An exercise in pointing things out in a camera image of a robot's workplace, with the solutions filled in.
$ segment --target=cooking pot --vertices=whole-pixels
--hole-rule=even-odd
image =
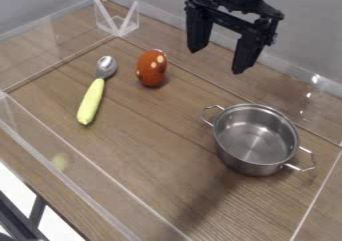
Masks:
[[[221,109],[222,113],[212,123],[206,111],[214,108]],[[225,109],[214,105],[205,108],[202,119],[214,128],[220,157],[238,172],[268,176],[284,167],[300,172],[317,168],[315,153],[300,146],[294,124],[273,108],[241,104]],[[313,165],[308,168],[289,163],[300,150],[312,157]]]

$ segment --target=yellow spoon handle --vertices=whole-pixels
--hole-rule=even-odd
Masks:
[[[98,78],[89,88],[78,112],[78,121],[83,125],[89,125],[94,120],[102,101],[103,90],[105,80]]]

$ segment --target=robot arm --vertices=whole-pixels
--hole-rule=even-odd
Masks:
[[[260,18],[250,23],[220,10],[224,6],[229,12],[254,13]],[[266,45],[273,45],[277,38],[278,22],[284,14],[264,0],[189,0],[188,44],[193,53],[202,50],[210,40],[214,23],[240,33],[233,72],[241,74],[253,67]]]

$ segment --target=wooden table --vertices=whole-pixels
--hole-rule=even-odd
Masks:
[[[113,3],[107,7],[125,11]],[[240,77],[217,72],[214,66],[228,68],[232,52],[210,45],[206,53],[190,57],[185,45],[173,44],[180,31],[148,19],[142,18],[141,30],[126,40],[109,41],[31,83],[11,89],[11,96],[193,240],[289,240],[341,153],[335,144],[341,138],[341,119],[336,121],[337,115],[321,112],[316,125],[309,122],[305,126],[294,110],[305,102],[300,98],[289,106],[289,101],[304,92],[316,93],[311,86],[261,65]],[[137,59],[144,49],[164,46],[173,59],[169,83],[161,89],[148,89],[136,77]],[[107,82],[97,121],[83,127],[75,120],[77,110],[95,78],[97,61],[109,54],[118,60],[119,72]],[[341,105],[341,100],[328,94],[320,94],[319,99],[332,107]],[[332,140],[299,128],[303,145],[319,155],[317,171],[300,174],[284,170],[269,178],[253,178],[222,164],[213,130],[201,121],[202,109],[249,100],[277,103],[301,125]],[[91,240],[121,240],[87,203],[38,162],[29,160],[7,135],[2,136],[11,145],[6,146],[3,160],[79,231]],[[73,158],[73,174],[79,180],[90,180],[93,172],[85,171],[79,160]],[[307,155],[299,155],[296,163],[309,164]],[[109,197],[101,184],[97,186],[97,178],[93,176],[93,185],[79,185],[109,211],[115,211],[114,201],[119,201]],[[162,233],[162,229],[145,233],[144,240],[172,240]]]

